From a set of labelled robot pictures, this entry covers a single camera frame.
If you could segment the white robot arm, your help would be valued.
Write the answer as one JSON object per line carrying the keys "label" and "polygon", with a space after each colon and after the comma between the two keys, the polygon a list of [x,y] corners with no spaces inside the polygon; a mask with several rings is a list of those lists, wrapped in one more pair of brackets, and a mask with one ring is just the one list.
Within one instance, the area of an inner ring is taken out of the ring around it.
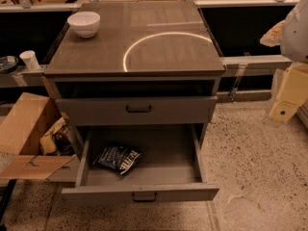
{"label": "white robot arm", "polygon": [[271,121],[287,123],[308,99],[308,0],[300,0],[284,20],[261,37],[260,43],[279,45],[281,55],[292,61],[282,73],[267,114]]}

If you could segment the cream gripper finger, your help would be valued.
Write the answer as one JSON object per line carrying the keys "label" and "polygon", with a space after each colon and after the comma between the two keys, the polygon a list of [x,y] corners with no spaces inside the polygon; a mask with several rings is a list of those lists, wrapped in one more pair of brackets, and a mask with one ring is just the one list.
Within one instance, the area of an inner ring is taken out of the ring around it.
{"label": "cream gripper finger", "polygon": [[269,119],[287,123],[308,100],[308,64],[292,63],[277,69],[272,81]]}

